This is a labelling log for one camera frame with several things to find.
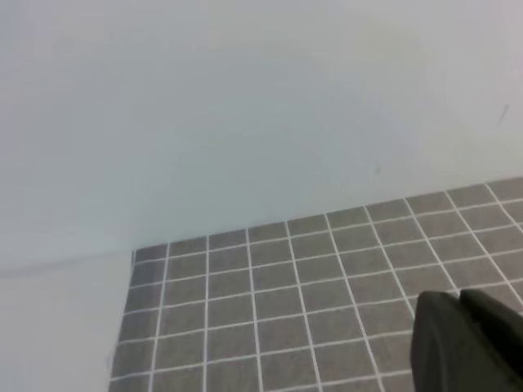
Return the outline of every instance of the gray tile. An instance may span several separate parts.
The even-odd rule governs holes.
[[[336,256],[317,257],[315,259],[297,261],[297,272],[300,282],[342,277],[343,272]]]
[[[413,328],[413,317],[405,301],[362,305],[358,310],[367,336]]]
[[[125,314],[120,328],[120,341],[129,339],[143,339],[156,334],[158,311],[138,312]]]
[[[352,308],[309,314],[307,318],[315,344],[361,337],[358,318]]]
[[[407,203],[409,203],[414,214],[452,209],[452,203],[444,192],[413,196],[412,198],[407,198]]]
[[[391,272],[349,278],[356,303],[400,298],[401,291]]]
[[[380,372],[410,369],[411,335],[385,336],[370,339],[369,343]]]
[[[441,261],[483,255],[480,244],[470,234],[432,239],[431,245]]]
[[[333,231],[334,241],[340,252],[354,251],[365,247],[375,247],[378,240],[370,225],[351,227]]]
[[[165,283],[164,305],[205,300],[205,277]]]
[[[302,295],[307,312],[351,304],[344,280],[307,284]]]
[[[292,257],[287,239],[251,245],[251,261],[253,265],[279,263],[289,260],[292,260]]]
[[[374,374],[363,341],[317,347],[316,362],[323,382]]]
[[[461,215],[472,230],[510,225],[511,221],[500,206],[474,207],[462,210]]]
[[[153,392],[173,392],[175,390],[192,392],[202,390],[202,373],[203,369],[201,367],[155,373]]]
[[[236,390],[258,392],[256,359],[242,359],[208,365],[208,392],[231,392]]]
[[[268,265],[267,267],[253,268],[255,290],[264,290],[296,284],[293,263]]]
[[[160,335],[194,331],[204,327],[205,304],[163,308]]]
[[[171,243],[169,256],[186,255],[187,253],[205,252],[207,250],[207,239],[205,237],[185,239]]]
[[[209,298],[231,296],[250,291],[251,277],[247,270],[209,276]]]
[[[456,212],[418,216],[418,222],[429,238],[467,231],[467,227]]]
[[[162,294],[162,285],[136,287],[129,290],[125,311],[141,310],[154,308],[160,305],[160,295]]]
[[[523,249],[523,233],[516,227],[476,233],[488,253]]]
[[[458,288],[503,281],[503,277],[486,257],[448,263],[445,268]]]
[[[327,214],[327,218],[329,219],[330,227],[333,229],[343,226],[360,225],[369,221],[363,207],[330,212]]]
[[[388,270],[387,259],[381,248],[369,249],[340,255],[347,275],[367,274]]]
[[[260,351],[276,351],[308,346],[303,316],[258,323]]]
[[[266,241],[267,239],[286,238],[285,223],[271,223],[269,225],[251,227],[248,230],[248,239],[251,243]]]
[[[151,261],[135,265],[132,271],[131,286],[161,282],[164,266],[165,261]]]
[[[177,257],[169,260],[167,279],[188,278],[203,275],[206,270],[207,256],[201,253],[193,256]]]
[[[523,178],[509,178],[489,183],[489,187],[499,200],[513,200],[523,198]]]
[[[208,359],[232,358],[256,353],[254,326],[213,329],[208,332]]]
[[[153,341],[138,341],[118,345],[113,359],[113,377],[149,371],[153,344]]]
[[[248,267],[247,247],[209,252],[209,271],[220,272]]]
[[[310,350],[264,355],[261,374],[265,390],[316,383]]]
[[[492,194],[483,184],[452,189],[448,194],[458,207],[476,206],[494,201]]]
[[[203,332],[158,339],[155,368],[174,368],[203,362]]]
[[[394,245],[386,247],[385,252],[394,268],[437,263],[434,253],[426,242]]]
[[[257,293],[256,311],[259,319],[286,314],[300,314],[302,312],[302,303],[300,302],[297,288]]]
[[[312,234],[293,238],[294,257],[313,257],[334,253],[333,242],[329,233]]]
[[[385,219],[400,218],[409,216],[410,211],[405,200],[392,200],[390,202],[372,204],[367,206],[370,217],[373,221],[384,221]]]
[[[414,219],[378,223],[374,227],[382,243],[385,245],[423,238]]]
[[[407,296],[416,296],[426,290],[443,292],[452,288],[439,265],[396,271],[396,275]]]
[[[136,261],[163,259],[167,255],[167,244],[156,245],[154,247],[143,247],[138,249],[134,256]]]
[[[233,247],[246,243],[245,230],[228,231],[227,233],[213,234],[209,236],[209,249],[218,249],[219,247]]]
[[[253,320],[253,300],[251,295],[235,296],[224,300],[209,301],[208,325],[228,325]]]

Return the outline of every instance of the white wall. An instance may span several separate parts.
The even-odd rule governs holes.
[[[519,0],[3,2],[2,266],[521,174],[522,14]]]
[[[0,390],[106,391],[131,255],[0,274]]]

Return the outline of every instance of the white grout line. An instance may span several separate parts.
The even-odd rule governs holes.
[[[361,334],[363,335],[364,342],[365,342],[365,345],[367,347],[367,351],[369,352],[370,361],[371,361],[371,363],[373,365],[374,373],[376,374],[376,377],[378,378],[379,389],[381,390],[381,392],[385,392],[385,387],[383,386],[382,378],[379,375],[378,364],[376,363],[376,359],[374,358],[374,353],[373,353],[373,351],[372,351],[372,349],[370,347],[370,342],[369,342],[369,339],[367,337],[367,332],[365,331],[365,325],[363,324],[363,320],[361,319],[360,311],[358,310],[358,305],[356,304],[354,293],[352,292],[351,285],[349,284],[349,279],[346,276],[345,268],[343,268],[342,258],[340,257],[339,251],[337,249],[336,241],[334,241],[334,234],[333,234],[333,231],[330,228],[329,219],[327,217],[327,214],[325,214],[324,216],[325,216],[325,220],[327,221],[327,227],[329,228],[330,240],[331,240],[331,242],[333,244],[334,251],[336,252],[337,262],[339,263],[340,268],[342,269],[343,277],[345,278],[346,289],[349,292],[349,296],[351,297],[351,302],[354,305],[354,313],[355,313],[356,318],[358,319],[358,324],[360,325]]]
[[[293,259],[293,268],[294,268],[294,277],[296,279],[297,283],[300,283],[300,277],[297,272],[297,264],[296,264],[296,258],[294,256],[294,249],[293,249],[293,243],[291,241],[290,237],[290,231],[288,229],[288,222],[285,221],[285,231],[287,233],[287,240],[288,240],[288,247],[291,252],[291,258]],[[313,346],[313,340],[312,340],[312,333],[311,333],[311,327],[309,325],[309,318],[306,315],[306,307],[305,307],[305,300],[303,299],[303,293],[302,293],[302,287],[298,284],[297,292],[300,296],[300,303],[302,304],[302,313],[303,313],[303,321],[305,322],[305,328],[307,332],[307,340],[309,341],[309,346],[311,350],[311,357],[312,357],[312,364],[314,366],[314,373],[316,377],[316,384],[318,385],[319,392],[323,392],[323,387],[321,385],[321,378],[320,378],[320,370],[318,369],[318,362],[316,360],[316,352],[314,351]]]

